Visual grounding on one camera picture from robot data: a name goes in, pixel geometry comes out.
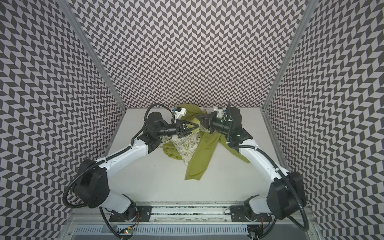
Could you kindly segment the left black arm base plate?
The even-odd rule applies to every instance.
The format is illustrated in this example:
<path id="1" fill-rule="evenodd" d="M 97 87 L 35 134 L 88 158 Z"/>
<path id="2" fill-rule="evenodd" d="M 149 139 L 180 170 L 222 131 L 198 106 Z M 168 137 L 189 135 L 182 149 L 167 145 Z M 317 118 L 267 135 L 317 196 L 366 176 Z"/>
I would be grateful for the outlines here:
<path id="1" fill-rule="evenodd" d="M 152 214 L 152 206 L 131 205 L 124 213 L 112 211 L 109 221 L 112 223 L 149 222 Z"/>

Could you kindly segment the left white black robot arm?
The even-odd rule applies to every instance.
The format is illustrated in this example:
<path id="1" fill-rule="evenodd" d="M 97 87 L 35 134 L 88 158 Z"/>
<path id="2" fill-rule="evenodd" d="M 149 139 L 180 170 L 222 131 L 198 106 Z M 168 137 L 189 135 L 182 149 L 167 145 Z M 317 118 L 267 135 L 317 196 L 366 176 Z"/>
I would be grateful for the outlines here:
<path id="1" fill-rule="evenodd" d="M 141 134 L 128 147 L 95 162 L 84 161 L 69 190 L 83 201 L 81 207 L 102 207 L 124 214 L 133 201 L 110 190 L 109 180 L 127 165 L 152 153 L 162 143 L 163 137 L 187 137 L 198 128 L 199 124 L 181 119 L 167 123 L 161 113 L 152 112 L 144 118 Z"/>

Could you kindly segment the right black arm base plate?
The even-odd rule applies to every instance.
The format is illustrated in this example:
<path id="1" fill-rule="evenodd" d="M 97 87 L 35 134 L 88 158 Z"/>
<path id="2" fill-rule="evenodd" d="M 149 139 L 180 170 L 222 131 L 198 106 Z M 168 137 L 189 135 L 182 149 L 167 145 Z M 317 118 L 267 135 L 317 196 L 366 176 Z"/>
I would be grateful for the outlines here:
<path id="1" fill-rule="evenodd" d="M 255 214 L 250 207 L 245 206 L 230 206 L 229 214 L 232 222 L 271 222 L 273 220 L 270 214 L 261 213 Z"/>

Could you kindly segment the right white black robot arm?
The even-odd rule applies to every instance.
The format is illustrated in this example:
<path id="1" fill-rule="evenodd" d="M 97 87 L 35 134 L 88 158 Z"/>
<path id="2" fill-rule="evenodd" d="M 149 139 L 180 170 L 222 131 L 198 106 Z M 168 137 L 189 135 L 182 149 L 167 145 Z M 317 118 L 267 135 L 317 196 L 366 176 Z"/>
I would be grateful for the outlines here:
<path id="1" fill-rule="evenodd" d="M 240 109 L 227 106 L 224 111 L 215 110 L 197 118 L 210 133 L 224 135 L 228 147 L 245 157 L 269 184 L 266 196 L 254 196 L 245 201 L 252 213 L 271 214 L 278 220 L 290 218 L 296 212 L 306 217 L 302 175 L 283 168 L 260 148 L 243 128 Z"/>

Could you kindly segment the lime green zip jacket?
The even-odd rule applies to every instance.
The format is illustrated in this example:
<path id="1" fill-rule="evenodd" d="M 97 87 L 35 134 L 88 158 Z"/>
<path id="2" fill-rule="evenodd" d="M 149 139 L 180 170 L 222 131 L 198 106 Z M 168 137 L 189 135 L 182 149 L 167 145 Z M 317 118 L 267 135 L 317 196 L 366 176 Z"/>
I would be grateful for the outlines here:
<path id="1" fill-rule="evenodd" d="M 208 169 L 218 144 L 225 147 L 228 153 L 235 158 L 247 164 L 250 163 L 249 160 L 236 150 L 229 148 L 225 135 L 217 132 L 213 134 L 198 132 L 196 135 L 181 139 L 167 137 L 161 143 L 161 148 L 168 157 L 184 162 L 187 166 L 185 180 L 199 181 Z"/>

